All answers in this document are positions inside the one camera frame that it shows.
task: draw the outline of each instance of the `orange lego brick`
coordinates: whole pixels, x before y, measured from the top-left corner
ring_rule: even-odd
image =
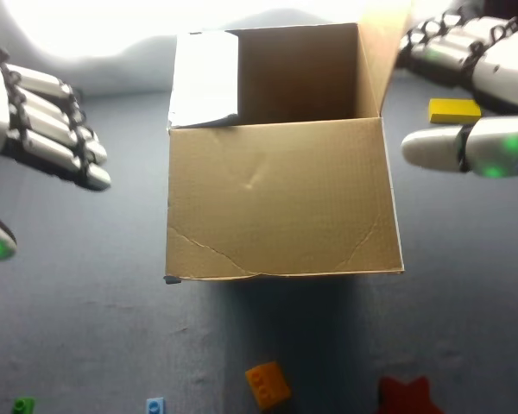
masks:
[[[245,376],[262,410],[272,408],[292,395],[276,362],[253,367],[246,371]]]

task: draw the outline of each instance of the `red star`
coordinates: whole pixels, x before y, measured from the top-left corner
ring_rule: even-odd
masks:
[[[430,399],[430,384],[426,377],[410,384],[382,377],[379,387],[381,402],[376,414],[444,414]]]

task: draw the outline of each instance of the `open cardboard box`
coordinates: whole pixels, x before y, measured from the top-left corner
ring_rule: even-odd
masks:
[[[408,11],[179,38],[167,276],[403,271],[380,112]]]

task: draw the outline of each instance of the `blue block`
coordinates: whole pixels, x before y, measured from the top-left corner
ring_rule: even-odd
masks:
[[[146,401],[146,414],[167,414],[165,399],[163,397],[148,398],[148,401]]]

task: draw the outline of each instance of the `yellow block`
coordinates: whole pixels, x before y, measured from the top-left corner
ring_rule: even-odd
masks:
[[[245,373],[259,407],[267,410],[290,398],[291,392],[276,362],[259,365]]]
[[[432,123],[474,123],[482,117],[472,99],[430,99],[428,111]]]

